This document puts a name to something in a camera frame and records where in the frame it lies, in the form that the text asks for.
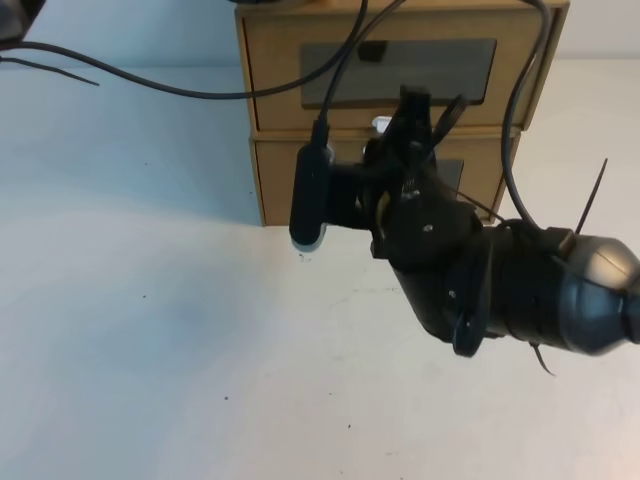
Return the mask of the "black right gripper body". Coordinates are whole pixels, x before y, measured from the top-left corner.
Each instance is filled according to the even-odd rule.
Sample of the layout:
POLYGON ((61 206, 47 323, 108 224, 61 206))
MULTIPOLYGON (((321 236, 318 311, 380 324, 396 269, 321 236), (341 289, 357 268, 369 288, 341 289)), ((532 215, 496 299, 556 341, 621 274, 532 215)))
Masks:
POLYGON ((474 207, 440 180, 431 145, 367 147, 373 255, 389 262, 426 332, 474 356, 488 325, 488 241, 474 207))

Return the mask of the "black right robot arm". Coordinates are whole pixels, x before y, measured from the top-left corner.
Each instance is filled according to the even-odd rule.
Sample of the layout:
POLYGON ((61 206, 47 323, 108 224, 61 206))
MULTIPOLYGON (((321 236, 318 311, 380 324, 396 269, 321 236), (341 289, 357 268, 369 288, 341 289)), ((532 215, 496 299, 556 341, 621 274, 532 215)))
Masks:
POLYGON ((438 122, 402 88, 366 153, 376 171, 373 255, 388 261, 423 328, 463 357, 486 339, 601 355, 639 339, 639 261, 622 242, 517 219, 482 223, 438 175, 435 150, 464 110, 438 122))

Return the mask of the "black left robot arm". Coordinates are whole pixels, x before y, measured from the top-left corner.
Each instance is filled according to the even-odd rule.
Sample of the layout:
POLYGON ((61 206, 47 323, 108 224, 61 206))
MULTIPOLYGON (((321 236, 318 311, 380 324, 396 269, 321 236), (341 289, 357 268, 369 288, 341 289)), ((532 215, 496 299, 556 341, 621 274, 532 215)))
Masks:
POLYGON ((0 0, 1 48, 22 42, 44 7, 45 0, 0 0))

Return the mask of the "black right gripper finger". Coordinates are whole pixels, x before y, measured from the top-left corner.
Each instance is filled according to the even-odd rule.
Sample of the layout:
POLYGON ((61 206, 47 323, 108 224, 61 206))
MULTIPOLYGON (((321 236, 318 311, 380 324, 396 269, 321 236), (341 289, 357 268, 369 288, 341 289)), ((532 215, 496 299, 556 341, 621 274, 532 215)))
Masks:
POLYGON ((431 145, 431 95, 426 90, 400 87, 399 104, 388 126, 388 140, 399 150, 407 150, 410 145, 431 145))
POLYGON ((432 146, 438 146, 441 141, 456 126, 467 108, 467 99, 457 95, 446 107, 432 130, 432 146))

